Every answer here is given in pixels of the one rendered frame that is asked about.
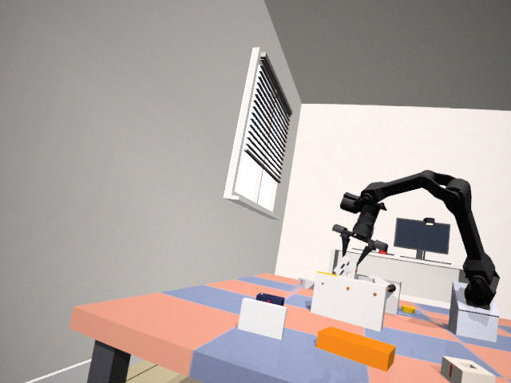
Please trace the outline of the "grey flat panel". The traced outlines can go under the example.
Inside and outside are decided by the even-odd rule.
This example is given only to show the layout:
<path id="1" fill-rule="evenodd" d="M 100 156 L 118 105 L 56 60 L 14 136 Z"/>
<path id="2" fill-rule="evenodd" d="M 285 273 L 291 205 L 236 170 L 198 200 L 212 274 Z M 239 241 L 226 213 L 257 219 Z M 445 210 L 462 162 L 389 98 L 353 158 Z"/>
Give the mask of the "grey flat panel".
<path id="1" fill-rule="evenodd" d="M 238 330 L 282 340 L 287 307 L 243 298 Z"/>

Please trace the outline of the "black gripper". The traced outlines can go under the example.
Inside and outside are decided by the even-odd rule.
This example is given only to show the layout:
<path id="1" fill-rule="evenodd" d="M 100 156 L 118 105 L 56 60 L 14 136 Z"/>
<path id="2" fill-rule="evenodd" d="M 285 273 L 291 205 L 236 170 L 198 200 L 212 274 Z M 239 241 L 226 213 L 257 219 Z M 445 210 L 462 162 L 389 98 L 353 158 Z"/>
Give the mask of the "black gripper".
<path id="1" fill-rule="evenodd" d="M 338 224 L 335 224 L 332 227 L 332 231 L 341 234 L 340 236 L 342 237 L 343 242 L 343 257 L 347 253 L 347 248 L 349 246 L 351 236 L 365 243 L 368 243 L 368 246 L 365 246 L 360 256 L 357 265 L 359 265 L 365 259 L 365 257 L 369 255 L 369 253 L 376 251 L 376 249 L 387 252 L 388 244 L 378 241 L 377 239 L 375 241 L 373 239 L 369 239 L 375 222 L 376 221 L 372 219 L 367 219 L 365 217 L 359 216 L 358 222 L 356 223 L 355 229 L 353 231 L 349 231 L 347 228 Z M 355 234 L 358 234 L 358 236 Z M 362 236 L 364 236 L 366 239 L 362 239 Z"/>

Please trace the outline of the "orange rectangular bar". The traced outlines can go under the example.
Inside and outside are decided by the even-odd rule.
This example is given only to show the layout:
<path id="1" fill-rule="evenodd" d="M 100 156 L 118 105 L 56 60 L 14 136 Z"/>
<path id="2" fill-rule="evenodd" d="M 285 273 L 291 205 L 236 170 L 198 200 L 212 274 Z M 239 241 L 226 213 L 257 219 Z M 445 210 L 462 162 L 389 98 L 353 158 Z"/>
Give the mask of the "orange rectangular bar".
<path id="1" fill-rule="evenodd" d="M 387 372 L 394 363 L 396 345 L 328 327 L 318 332 L 316 347 Z"/>

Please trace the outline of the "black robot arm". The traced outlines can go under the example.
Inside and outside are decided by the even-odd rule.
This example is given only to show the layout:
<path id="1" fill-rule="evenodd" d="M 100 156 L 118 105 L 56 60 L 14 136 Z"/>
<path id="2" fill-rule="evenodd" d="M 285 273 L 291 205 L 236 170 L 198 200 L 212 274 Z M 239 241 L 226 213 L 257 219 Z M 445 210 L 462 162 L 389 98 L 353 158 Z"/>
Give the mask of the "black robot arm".
<path id="1" fill-rule="evenodd" d="M 466 304 L 490 310 L 500 277 L 482 246 L 471 210 L 472 196 L 468 181 L 425 170 L 390 182 L 373 182 L 361 191 L 360 196 L 346 192 L 343 194 L 340 209 L 356 215 L 360 212 L 359 216 L 376 221 L 380 210 L 387 211 L 384 203 L 379 203 L 380 201 L 419 188 L 426 189 L 436 199 L 443 201 L 456 219 L 467 254 L 462 265 L 465 277 L 470 282 L 465 288 Z"/>

